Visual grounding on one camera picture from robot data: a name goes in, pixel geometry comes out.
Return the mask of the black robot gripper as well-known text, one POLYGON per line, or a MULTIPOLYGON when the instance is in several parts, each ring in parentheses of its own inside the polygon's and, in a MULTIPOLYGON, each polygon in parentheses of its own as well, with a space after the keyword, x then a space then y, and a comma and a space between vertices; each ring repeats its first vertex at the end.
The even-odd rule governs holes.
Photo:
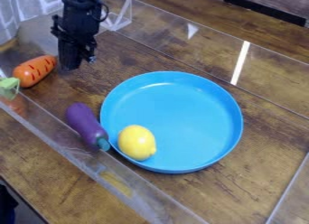
POLYGON ((51 33, 57 38, 57 56, 61 69, 75 70, 81 61, 95 62, 93 36, 108 16, 108 7, 100 0, 61 0, 63 15, 52 16, 51 33))

